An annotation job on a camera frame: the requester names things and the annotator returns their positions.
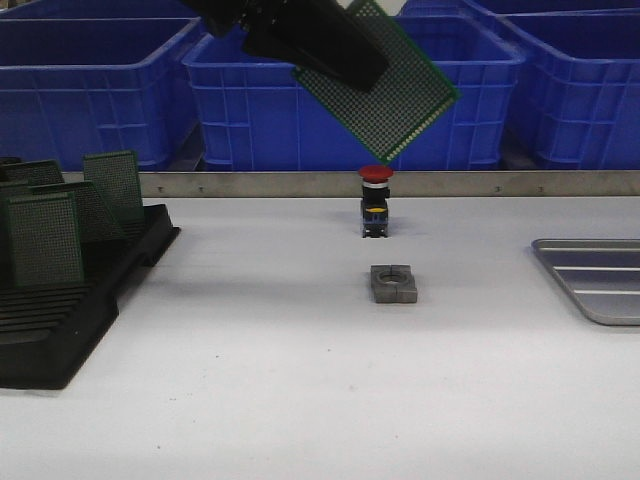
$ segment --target metal block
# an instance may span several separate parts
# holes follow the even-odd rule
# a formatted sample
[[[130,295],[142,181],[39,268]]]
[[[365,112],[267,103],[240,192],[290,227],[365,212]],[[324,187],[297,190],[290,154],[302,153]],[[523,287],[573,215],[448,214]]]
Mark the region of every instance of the metal block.
[[[376,303],[418,301],[418,289],[410,265],[371,265],[371,290]]]

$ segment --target white table surface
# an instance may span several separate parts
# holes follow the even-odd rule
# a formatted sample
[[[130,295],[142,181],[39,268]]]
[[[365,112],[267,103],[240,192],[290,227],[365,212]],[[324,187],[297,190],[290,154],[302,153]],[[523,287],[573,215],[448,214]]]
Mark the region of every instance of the white table surface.
[[[388,239],[357,199],[165,203],[182,234],[71,384],[0,390],[0,479],[640,478],[640,328],[529,247],[637,238],[640,198],[392,198]],[[417,304],[372,301],[391,263]]]

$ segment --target blue crate rim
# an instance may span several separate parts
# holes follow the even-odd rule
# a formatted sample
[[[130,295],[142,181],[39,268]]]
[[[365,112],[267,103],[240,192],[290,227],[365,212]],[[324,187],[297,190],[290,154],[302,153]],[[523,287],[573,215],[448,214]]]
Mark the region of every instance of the blue crate rim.
[[[583,17],[582,14],[567,14],[565,12],[560,14],[555,13],[531,13],[531,14],[516,14],[516,15],[498,15],[496,16],[496,20],[502,23],[505,27],[509,28],[513,33],[518,35],[527,41],[530,45],[533,45],[534,48],[541,48],[545,52],[557,57],[561,60],[569,61],[572,63],[585,63],[585,64],[598,64],[598,65],[609,65],[609,64],[634,64],[640,63],[640,58],[582,58],[582,57],[573,57],[562,50],[550,45],[547,42],[539,39],[535,35],[528,33],[526,30],[518,27],[514,24],[510,17],[516,18],[525,18],[525,17],[535,17],[535,18],[544,18],[544,17]],[[637,17],[638,21],[640,21],[640,12],[633,13],[607,13],[607,14],[593,14],[589,15],[589,17],[605,17],[605,18],[620,18],[620,17]]]
[[[529,107],[535,110],[535,112],[541,117],[541,119],[548,119],[554,122],[557,125],[583,125],[583,126],[592,126],[592,125],[608,125],[614,126],[615,121],[612,120],[592,120],[592,119],[584,119],[584,118],[562,118],[553,113],[549,113],[545,111],[540,105],[533,103],[530,99],[525,100]]]
[[[50,2],[49,0],[34,0],[34,1],[29,2],[29,3],[23,3],[22,5],[18,5],[16,7],[12,8],[11,11],[12,11],[12,13],[17,13],[17,12],[20,12],[22,10],[24,10],[25,12],[28,12],[30,10],[33,10],[37,6],[39,6],[41,4],[44,4],[44,3],[47,3],[47,2],[53,3],[53,2]],[[30,19],[30,18],[22,18],[22,17],[20,17],[20,18],[11,17],[11,18],[3,19],[1,14],[7,12],[8,10],[9,10],[8,8],[4,8],[4,9],[0,8],[0,20],[21,20],[21,19],[22,20],[37,20],[36,18],[31,18]],[[167,19],[173,19],[173,18],[176,18],[176,19],[182,19],[182,18],[197,19],[197,18],[199,18],[199,15],[197,13],[194,13],[190,17],[182,17],[182,16],[177,16],[177,17],[155,17],[155,16],[149,16],[149,17],[110,17],[109,19],[111,19],[111,20],[119,20],[119,19],[127,19],[127,20],[128,19],[138,19],[138,20],[162,19],[162,20],[167,20]],[[68,20],[98,20],[98,19],[95,18],[95,17],[86,17],[86,18],[76,17],[76,18],[70,18]]]
[[[561,11],[540,11],[540,12],[528,12],[528,13],[496,13],[489,10],[487,7],[483,7],[479,3],[476,3],[474,0],[462,0],[462,2],[467,6],[467,8],[472,8],[477,12],[485,15],[487,17],[502,17],[508,15],[554,15],[554,14],[569,14],[569,15],[577,15],[577,14],[588,14],[589,12],[607,12],[609,9],[606,8],[593,8],[588,10],[561,10]],[[638,7],[625,7],[625,8],[616,8],[615,10],[631,10],[637,11]]]
[[[20,19],[2,19],[0,18],[0,28],[3,23],[76,23],[76,22],[173,22],[173,21],[183,20],[186,22],[180,30],[177,30],[174,35],[164,42],[162,45],[158,45],[158,47],[147,55],[144,59],[136,63],[127,63],[127,64],[95,64],[95,65],[0,65],[0,71],[2,70],[19,70],[19,71],[55,71],[55,70],[91,70],[91,71],[100,71],[108,69],[109,71],[115,70],[132,70],[134,68],[145,68],[153,63],[157,62],[171,47],[167,47],[167,44],[171,44],[172,46],[183,40],[193,29],[198,27],[200,23],[199,18],[89,18],[89,19],[69,19],[69,18],[56,18],[56,19],[28,19],[28,18],[20,18]]]
[[[608,65],[608,63],[597,63],[593,62],[591,65]],[[584,81],[576,81],[576,80],[567,80],[564,77],[558,76],[554,73],[549,72],[549,70],[544,69],[541,65],[532,65],[534,68],[539,69],[546,77],[554,82],[558,82],[562,84],[562,86],[576,86],[576,87],[593,87],[593,88],[602,88],[603,86],[607,87],[625,87],[625,86],[637,86],[640,82],[632,82],[632,81],[610,81],[606,82],[584,82]]]
[[[475,21],[472,18],[469,18],[465,15],[430,15],[429,17],[413,17],[409,15],[398,15],[396,17],[392,17],[400,20],[410,20],[410,21],[426,21],[433,20],[438,21],[439,19],[455,19],[467,23],[473,29],[478,30],[479,33],[491,42],[495,43],[496,46],[502,50],[509,58],[504,60],[433,60],[433,63],[437,66],[447,66],[447,67],[456,67],[456,66],[475,66],[475,65],[519,65],[524,63],[525,57],[522,52],[511,45],[508,42],[505,42],[498,35],[496,35],[491,30],[483,27],[480,23]],[[198,60],[198,57],[202,54],[202,52],[212,43],[218,41],[215,37],[211,35],[205,35],[195,47],[191,49],[189,53],[184,57],[182,63],[190,68],[258,68],[258,69],[285,69],[285,68],[294,68],[293,64],[286,62],[201,62]]]

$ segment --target red button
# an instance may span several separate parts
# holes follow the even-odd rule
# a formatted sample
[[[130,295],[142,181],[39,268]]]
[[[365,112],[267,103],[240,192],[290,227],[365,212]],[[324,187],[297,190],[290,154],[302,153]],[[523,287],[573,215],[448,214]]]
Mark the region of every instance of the red button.
[[[393,169],[384,165],[367,165],[358,170],[365,182],[384,183],[393,176]]]

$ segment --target gray metal tray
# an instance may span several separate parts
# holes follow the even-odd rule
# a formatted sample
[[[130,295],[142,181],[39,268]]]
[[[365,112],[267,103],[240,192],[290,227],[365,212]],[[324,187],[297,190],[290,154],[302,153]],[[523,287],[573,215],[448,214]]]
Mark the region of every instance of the gray metal tray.
[[[587,318],[640,325],[640,240],[541,239],[531,246]]]

